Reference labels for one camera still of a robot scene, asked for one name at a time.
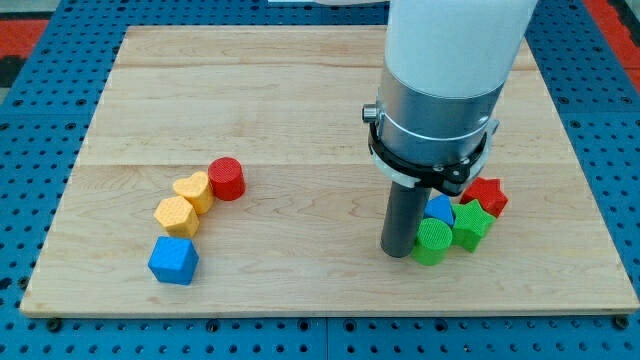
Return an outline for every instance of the toy block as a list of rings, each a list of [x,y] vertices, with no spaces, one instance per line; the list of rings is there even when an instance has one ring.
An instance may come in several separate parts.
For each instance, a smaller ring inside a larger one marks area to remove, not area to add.
[[[451,228],[442,220],[427,218],[420,222],[411,256],[420,264],[433,266],[447,255],[453,239]]]
[[[496,218],[484,211],[478,200],[465,205],[454,204],[453,213],[456,220],[453,225],[452,244],[462,246],[469,252],[475,252]]]
[[[209,165],[209,180],[213,195],[220,200],[235,200],[244,194],[246,188],[242,166],[230,157],[217,159]]]
[[[214,198],[209,175],[203,171],[198,171],[188,178],[176,180],[173,183],[173,191],[193,205],[198,215],[205,214],[213,205]]]
[[[472,200],[478,200],[482,209],[493,215],[500,217],[502,210],[509,202],[509,199],[500,189],[500,179],[476,178],[465,190],[460,198],[460,204],[467,204]]]
[[[167,234],[175,237],[192,238],[200,225],[193,205],[182,196],[160,201],[153,216]]]
[[[442,220],[449,227],[453,226],[453,212],[451,199],[447,195],[439,195],[427,202],[424,208],[424,218]]]
[[[147,265],[160,282],[189,285],[199,259],[191,240],[160,236]]]

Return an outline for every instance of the yellow hexagonal block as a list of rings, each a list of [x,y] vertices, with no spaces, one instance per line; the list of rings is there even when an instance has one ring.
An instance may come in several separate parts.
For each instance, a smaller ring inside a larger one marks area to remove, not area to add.
[[[193,205],[182,196],[160,201],[153,216],[167,234],[175,237],[191,239],[200,225]]]
[[[173,183],[173,191],[176,195],[182,196],[190,202],[198,215],[206,213],[213,205],[213,191],[209,184],[209,175],[204,171],[198,171],[188,178],[176,180]]]

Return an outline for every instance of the wooden table surface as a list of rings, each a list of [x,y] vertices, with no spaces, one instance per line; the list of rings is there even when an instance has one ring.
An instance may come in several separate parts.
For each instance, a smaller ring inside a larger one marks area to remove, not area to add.
[[[389,181],[360,108],[385,28],[132,27],[21,304],[33,317],[493,316],[639,307],[523,45],[483,172],[511,202],[475,254],[379,248]],[[146,263],[171,184],[222,156],[248,190],[194,238],[188,287]]]

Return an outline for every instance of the blue cube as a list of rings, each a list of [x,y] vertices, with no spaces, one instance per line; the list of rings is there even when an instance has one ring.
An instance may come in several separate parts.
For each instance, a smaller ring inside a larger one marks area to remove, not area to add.
[[[160,282],[189,285],[198,260],[191,240],[159,236],[148,265]]]
[[[447,195],[437,196],[424,208],[424,218],[434,218],[443,221],[449,227],[453,226],[453,211],[451,210],[451,199]]]

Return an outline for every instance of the green block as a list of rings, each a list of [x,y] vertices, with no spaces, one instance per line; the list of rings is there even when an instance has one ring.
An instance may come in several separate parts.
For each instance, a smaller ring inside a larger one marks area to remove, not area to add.
[[[469,252],[475,252],[496,218],[482,209],[478,200],[466,205],[453,205],[456,220],[453,224],[453,245],[462,246]]]
[[[442,220],[427,218],[420,222],[411,256],[420,264],[433,266],[444,260],[451,246],[451,228]]]

